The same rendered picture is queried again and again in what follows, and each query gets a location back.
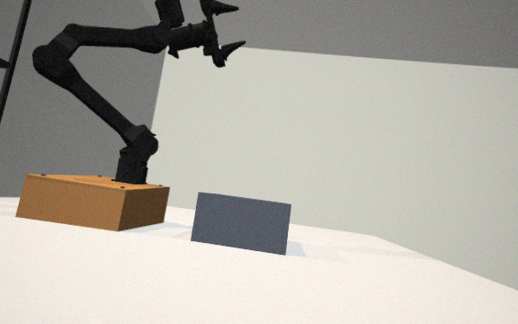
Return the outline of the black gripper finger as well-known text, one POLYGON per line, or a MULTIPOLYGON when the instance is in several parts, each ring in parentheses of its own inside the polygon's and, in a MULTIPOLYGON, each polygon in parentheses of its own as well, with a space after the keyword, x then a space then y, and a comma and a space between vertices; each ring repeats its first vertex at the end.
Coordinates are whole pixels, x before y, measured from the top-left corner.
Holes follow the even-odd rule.
POLYGON ((222 55, 223 55, 224 60, 227 62, 228 56, 232 52, 234 52, 234 50, 236 50, 237 48, 239 48, 240 46, 242 46, 245 43, 246 43, 246 41, 242 40, 242 41, 237 41, 237 42, 229 43, 226 45, 222 45, 221 49, 222 49, 222 55))
POLYGON ((235 11, 239 10, 239 8, 236 6, 222 4, 222 2, 217 1, 217 0, 211 0, 211 2, 212 2, 212 7, 214 9, 216 16, 218 16, 220 14, 235 12, 235 11))

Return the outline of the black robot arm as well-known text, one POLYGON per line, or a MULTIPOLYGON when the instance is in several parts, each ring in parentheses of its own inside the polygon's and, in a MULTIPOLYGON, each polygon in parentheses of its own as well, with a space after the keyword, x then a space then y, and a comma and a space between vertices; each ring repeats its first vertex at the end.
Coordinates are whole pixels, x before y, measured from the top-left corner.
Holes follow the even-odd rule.
POLYGON ((117 131, 125 144, 120 150, 115 182, 146 185, 147 163, 158 151, 156 134, 143 125, 135 126, 111 103, 98 94, 78 74, 69 60, 79 46, 133 48, 157 54, 167 46, 168 54, 178 57, 177 50, 191 48, 185 33, 180 0, 156 0, 160 24, 135 29, 83 26, 69 23, 46 46, 33 50, 33 67, 51 83, 75 95, 100 119, 117 131), (179 28, 181 27, 181 28, 179 28), (176 29, 174 29, 176 28, 176 29))

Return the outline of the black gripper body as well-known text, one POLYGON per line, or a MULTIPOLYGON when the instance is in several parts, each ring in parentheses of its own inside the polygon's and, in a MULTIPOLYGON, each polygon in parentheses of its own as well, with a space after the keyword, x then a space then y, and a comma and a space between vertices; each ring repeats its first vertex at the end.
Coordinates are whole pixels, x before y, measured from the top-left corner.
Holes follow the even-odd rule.
POLYGON ((205 20, 202 21, 202 23, 193 25, 188 23, 188 26, 185 26, 187 40, 190 42, 192 48, 199 48, 202 45, 212 43, 213 49, 211 50, 211 55, 213 63, 217 68, 223 68, 226 65, 222 55, 222 49, 219 48, 218 37, 213 21, 213 14, 215 12, 212 7, 212 2, 211 0, 200 0, 200 5, 202 13, 207 17, 207 21, 205 20))

